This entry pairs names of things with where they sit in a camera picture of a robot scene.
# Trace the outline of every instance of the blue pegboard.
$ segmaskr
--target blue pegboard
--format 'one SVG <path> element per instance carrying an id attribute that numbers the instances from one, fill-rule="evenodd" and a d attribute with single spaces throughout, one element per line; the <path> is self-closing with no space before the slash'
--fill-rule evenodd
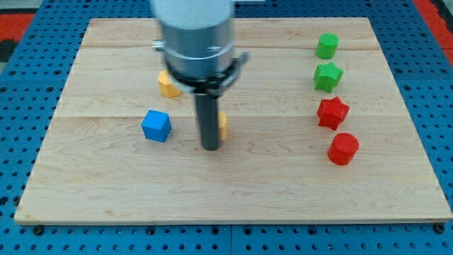
<path id="1" fill-rule="evenodd" d="M 90 18 L 151 17 L 148 0 L 44 0 L 0 76 L 0 254 L 453 254 L 453 224 L 22 227 L 12 217 Z M 453 71 L 415 6 L 267 0 L 237 17 L 368 17 L 453 205 Z"/>

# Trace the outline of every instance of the red surface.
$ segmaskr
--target red surface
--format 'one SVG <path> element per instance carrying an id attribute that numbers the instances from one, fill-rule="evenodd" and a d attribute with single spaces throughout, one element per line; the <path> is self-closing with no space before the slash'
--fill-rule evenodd
<path id="1" fill-rule="evenodd" d="M 359 141 L 354 135 L 340 133 L 333 138 L 327 156 L 333 163 L 344 166 L 351 162 L 358 149 Z"/>
<path id="2" fill-rule="evenodd" d="M 35 14 L 0 14 L 0 41 L 20 41 Z"/>
<path id="3" fill-rule="evenodd" d="M 437 7 L 428 0 L 413 0 L 421 16 L 444 50 L 450 64 L 453 64 L 453 34 L 448 30 L 444 19 L 439 15 Z"/>
<path id="4" fill-rule="evenodd" d="M 341 102 L 339 97 L 322 99 L 318 108 L 319 126 L 330 127 L 337 130 L 348 114 L 349 106 Z"/>

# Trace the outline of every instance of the toy block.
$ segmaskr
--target toy block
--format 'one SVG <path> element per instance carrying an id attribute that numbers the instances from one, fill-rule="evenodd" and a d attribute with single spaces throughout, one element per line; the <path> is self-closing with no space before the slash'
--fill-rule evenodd
<path id="1" fill-rule="evenodd" d="M 319 37 L 318 47 L 316 48 L 316 56 L 321 59 L 331 59 L 338 46 L 338 36 L 332 33 L 325 33 Z"/>
<path id="2" fill-rule="evenodd" d="M 157 82 L 159 83 L 159 90 L 162 95 L 172 98 L 181 94 L 181 91 L 171 83 L 168 70 L 163 70 L 159 73 Z"/>
<path id="3" fill-rule="evenodd" d="M 339 97 L 322 99 L 318 108 L 319 126 L 326 126 L 337 130 L 348 114 L 349 106 L 345 105 Z"/>
<path id="4" fill-rule="evenodd" d="M 227 138 L 227 115 L 225 112 L 219 112 L 219 129 L 220 129 L 220 140 L 225 141 Z"/>
<path id="5" fill-rule="evenodd" d="M 340 133 L 333 138 L 327 156 L 333 163 L 344 166 L 351 162 L 358 149 L 359 141 L 354 135 Z"/>
<path id="6" fill-rule="evenodd" d="M 314 81 L 316 82 L 315 89 L 322 89 L 331 93 L 333 87 L 340 82 L 343 70 L 335 66 L 333 62 L 328 64 L 318 64 L 314 73 Z"/>
<path id="7" fill-rule="evenodd" d="M 142 121 L 142 129 L 147 139 L 165 142 L 171 130 L 170 116 L 156 110 L 149 110 Z"/>

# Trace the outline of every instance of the green block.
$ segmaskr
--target green block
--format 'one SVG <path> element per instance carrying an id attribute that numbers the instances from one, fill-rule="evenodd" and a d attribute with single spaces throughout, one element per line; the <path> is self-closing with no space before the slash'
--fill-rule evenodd
<path id="1" fill-rule="evenodd" d="M 314 73 L 314 81 L 316 82 L 315 89 L 322 89 L 331 93 L 333 87 L 337 86 L 340 82 L 343 70 L 335 66 L 333 62 L 328 64 L 318 64 Z"/>
<path id="2" fill-rule="evenodd" d="M 325 33 L 319 38 L 318 47 L 316 48 L 316 56 L 323 60 L 329 60 L 334 56 L 337 46 L 338 36 L 332 33 Z"/>

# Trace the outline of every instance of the red cylinder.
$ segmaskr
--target red cylinder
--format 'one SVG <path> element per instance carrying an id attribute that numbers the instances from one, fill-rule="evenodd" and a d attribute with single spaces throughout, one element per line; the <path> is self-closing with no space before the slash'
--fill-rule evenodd
<path id="1" fill-rule="evenodd" d="M 344 166 L 351 162 L 358 149 L 359 141 L 354 135 L 340 133 L 333 138 L 327 156 L 333 163 Z"/>

